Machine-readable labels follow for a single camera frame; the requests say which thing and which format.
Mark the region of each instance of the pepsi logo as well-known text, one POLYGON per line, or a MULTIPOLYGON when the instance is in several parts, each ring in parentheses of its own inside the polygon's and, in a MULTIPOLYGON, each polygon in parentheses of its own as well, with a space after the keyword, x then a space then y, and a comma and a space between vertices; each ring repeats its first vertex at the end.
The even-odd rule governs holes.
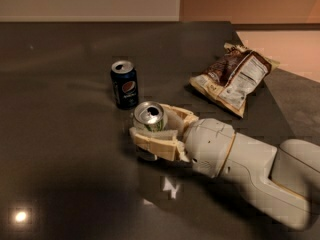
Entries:
POLYGON ((136 82, 135 81, 129 81, 126 82, 124 85, 122 85, 122 91, 124 93, 132 92, 136 89, 136 82))

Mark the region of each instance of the can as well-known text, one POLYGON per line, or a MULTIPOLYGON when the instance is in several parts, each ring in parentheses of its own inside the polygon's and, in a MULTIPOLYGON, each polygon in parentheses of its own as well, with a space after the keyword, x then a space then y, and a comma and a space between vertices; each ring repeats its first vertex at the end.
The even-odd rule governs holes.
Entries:
POLYGON ((121 109, 131 109, 138 105, 138 82, 134 64, 119 60, 112 64, 110 72, 116 105, 121 109))
POLYGON ((140 103, 134 110, 133 123, 138 129, 147 129, 150 132, 164 130, 168 117, 157 102, 145 101, 140 103))

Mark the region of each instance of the silver can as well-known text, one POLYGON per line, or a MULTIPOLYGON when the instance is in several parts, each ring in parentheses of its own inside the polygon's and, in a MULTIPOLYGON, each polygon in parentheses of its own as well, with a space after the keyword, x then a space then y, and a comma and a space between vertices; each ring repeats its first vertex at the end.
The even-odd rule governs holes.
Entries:
POLYGON ((164 109, 159 103, 145 101, 134 110, 134 126, 138 129, 147 129, 150 132, 162 131, 168 121, 164 109))

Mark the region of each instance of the can top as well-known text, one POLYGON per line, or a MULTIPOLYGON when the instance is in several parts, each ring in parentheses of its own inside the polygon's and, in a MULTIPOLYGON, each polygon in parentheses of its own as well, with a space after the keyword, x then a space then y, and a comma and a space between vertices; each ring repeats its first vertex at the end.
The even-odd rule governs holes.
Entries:
POLYGON ((112 64, 111 70, 116 74, 126 74, 133 70, 134 65, 128 60, 119 60, 112 64))
POLYGON ((159 103, 146 101, 139 104, 134 110, 134 117, 142 124, 156 124, 164 115, 164 110, 159 103))

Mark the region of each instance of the black pepsi can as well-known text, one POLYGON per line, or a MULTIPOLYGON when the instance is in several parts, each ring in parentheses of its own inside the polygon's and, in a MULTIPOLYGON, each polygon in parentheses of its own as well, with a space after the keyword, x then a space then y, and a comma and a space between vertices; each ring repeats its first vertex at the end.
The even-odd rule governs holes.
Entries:
POLYGON ((118 108, 131 109, 138 105, 137 72, 132 62, 119 60, 111 66, 113 92, 118 108))

